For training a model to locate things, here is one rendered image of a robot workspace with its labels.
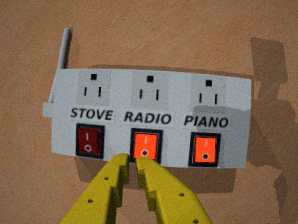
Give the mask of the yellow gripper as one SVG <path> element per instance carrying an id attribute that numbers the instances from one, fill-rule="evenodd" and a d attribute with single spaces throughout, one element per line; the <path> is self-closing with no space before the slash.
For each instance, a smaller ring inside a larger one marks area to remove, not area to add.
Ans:
<path id="1" fill-rule="evenodd" d="M 157 224 L 213 224 L 196 194 L 149 157 L 136 158 L 139 188 L 145 188 Z M 129 183 L 129 154 L 112 157 L 59 224 L 115 224 L 122 207 L 123 184 Z"/>

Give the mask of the grey power strip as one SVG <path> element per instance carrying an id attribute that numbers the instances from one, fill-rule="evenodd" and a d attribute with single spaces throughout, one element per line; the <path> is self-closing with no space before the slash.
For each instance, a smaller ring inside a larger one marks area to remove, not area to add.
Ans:
<path id="1" fill-rule="evenodd" d="M 42 117 L 53 153 L 109 161 L 120 153 L 165 167 L 245 168 L 251 79 L 155 70 L 58 66 Z"/>

